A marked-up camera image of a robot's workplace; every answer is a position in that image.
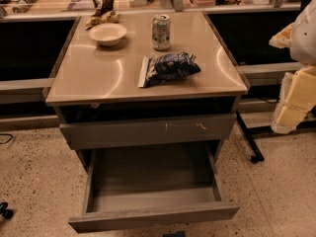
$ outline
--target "drawer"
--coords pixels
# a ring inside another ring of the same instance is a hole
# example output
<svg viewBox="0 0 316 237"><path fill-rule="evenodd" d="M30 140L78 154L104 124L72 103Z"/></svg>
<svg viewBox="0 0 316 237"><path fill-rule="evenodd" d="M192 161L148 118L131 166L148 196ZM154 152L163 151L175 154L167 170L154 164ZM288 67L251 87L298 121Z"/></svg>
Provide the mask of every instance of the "drawer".
<svg viewBox="0 0 316 237"><path fill-rule="evenodd" d="M73 150L226 138L235 114L140 118L64 123L60 129Z"/></svg>
<svg viewBox="0 0 316 237"><path fill-rule="evenodd" d="M96 232L230 219L206 142L93 150L83 213L69 219Z"/></svg>

